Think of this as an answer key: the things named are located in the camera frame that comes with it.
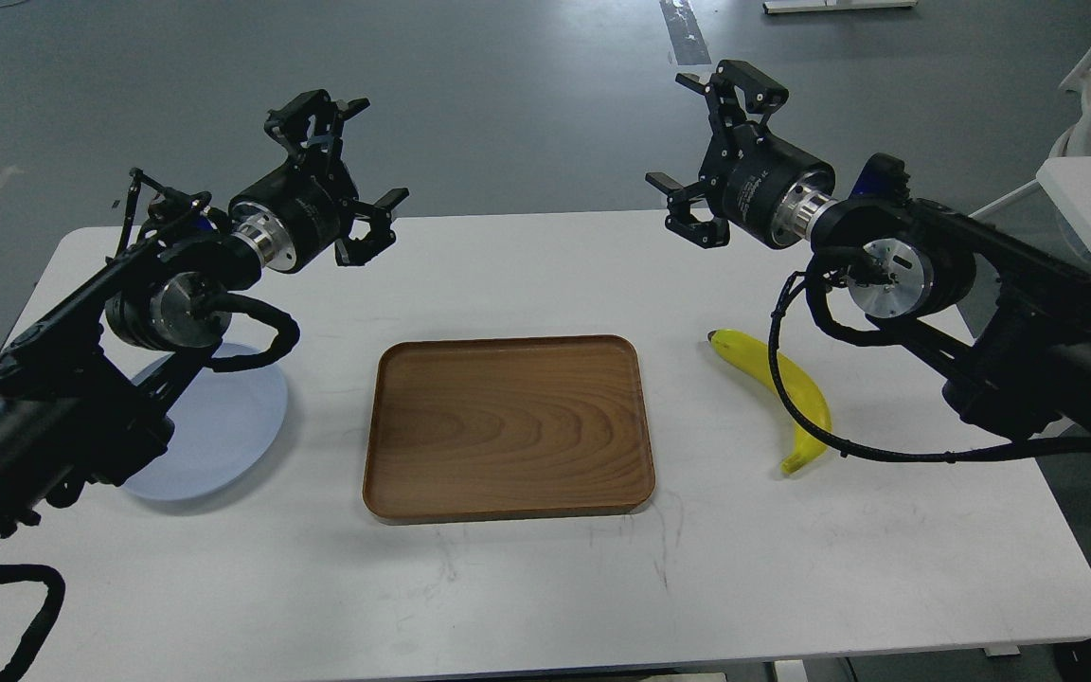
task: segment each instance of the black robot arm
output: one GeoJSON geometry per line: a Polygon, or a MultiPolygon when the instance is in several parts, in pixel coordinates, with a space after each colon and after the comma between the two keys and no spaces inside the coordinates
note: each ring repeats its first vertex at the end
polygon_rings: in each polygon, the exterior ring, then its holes
{"type": "MultiPolygon", "coordinates": [[[[728,222],[771,249],[806,239],[813,259],[801,273],[802,286],[824,333],[858,346],[903,346],[945,376],[945,400],[962,420],[1018,442],[1000,445],[1008,448],[1003,456],[887,453],[891,462],[1008,458],[1064,452],[1069,444],[1091,450],[1091,442],[1079,440],[1019,443],[1059,416],[1091,432],[1088,273],[952,208],[910,198],[904,165],[891,156],[873,156],[850,196],[832,199],[831,168],[767,128],[787,91],[745,61],[720,61],[708,83],[684,74],[679,81],[705,96],[714,134],[698,182],[681,186],[661,172],[646,177],[668,198],[667,227],[707,248],[727,244],[728,222]],[[693,218],[693,203],[702,199],[714,219],[693,218]],[[921,318],[966,296],[975,255],[999,273],[1000,294],[982,336],[966,345],[921,318]],[[849,291],[874,328],[831,319],[827,295],[835,288],[849,291]]],[[[796,290],[783,295],[778,327],[793,297],[796,290]]],[[[824,435],[846,454],[885,458],[879,450],[824,435]]]]}
{"type": "MultiPolygon", "coordinates": [[[[407,190],[375,204],[358,199],[343,164],[343,124],[367,99],[333,103],[325,91],[298,96],[264,127],[289,158],[230,202],[185,194],[133,169],[117,253],[86,284],[25,330],[0,354],[0,539],[34,526],[34,507],[77,501],[83,484],[122,484],[166,452],[169,408],[203,369],[268,366],[298,344],[298,323],[243,297],[264,267],[298,272],[327,247],[340,264],[364,264],[394,242],[394,207],[407,190]],[[155,191],[133,238],[140,189],[155,191]],[[367,237],[350,237],[369,220],[367,237]],[[213,358],[231,315],[276,330],[269,348],[213,358]],[[122,342],[170,356],[134,383],[104,355],[100,316],[122,342]]],[[[0,584],[38,579],[49,599],[0,679],[25,672],[61,608],[61,578],[45,566],[0,566],[0,584]]]]}

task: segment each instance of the light blue plate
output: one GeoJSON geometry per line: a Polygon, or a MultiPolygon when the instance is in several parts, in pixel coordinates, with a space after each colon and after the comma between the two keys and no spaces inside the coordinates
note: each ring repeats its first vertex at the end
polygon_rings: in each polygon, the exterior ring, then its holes
{"type": "MultiPolygon", "coordinates": [[[[215,356],[254,352],[250,346],[221,344],[215,356]]],[[[151,362],[137,376],[151,374],[165,359],[151,362]]],[[[188,500],[225,488],[268,452],[285,422],[287,407],[289,385],[276,366],[230,372],[201,370],[170,407],[175,435],[168,452],[121,488],[157,501],[188,500]]]]}

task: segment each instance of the concrete floor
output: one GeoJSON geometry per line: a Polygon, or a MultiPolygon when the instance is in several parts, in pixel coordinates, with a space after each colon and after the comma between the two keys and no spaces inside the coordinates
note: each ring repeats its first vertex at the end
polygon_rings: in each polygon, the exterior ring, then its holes
{"type": "MultiPolygon", "coordinates": [[[[791,89],[771,128],[835,165],[839,194],[885,151],[908,160],[915,194],[973,211],[1030,180],[1079,117],[1056,85],[1091,44],[1091,0],[783,17],[693,4],[715,60],[753,61],[791,89]]],[[[0,10],[0,346],[57,241],[120,219],[127,169],[224,204],[281,160],[263,120],[300,91],[372,100],[348,125],[347,159],[361,198],[410,187],[404,215],[622,211],[661,205],[645,171],[690,181],[705,152],[703,104],[676,70],[650,0],[0,10]]],[[[741,234],[732,246],[745,263],[764,258],[755,247],[741,234]]],[[[415,248],[399,234],[395,249],[415,248]]],[[[1091,460],[1053,466],[1086,535],[1091,460]]],[[[856,663],[861,679],[1055,679],[1048,660],[1034,648],[856,663]]],[[[835,662],[813,679],[844,679],[835,662]]]]}

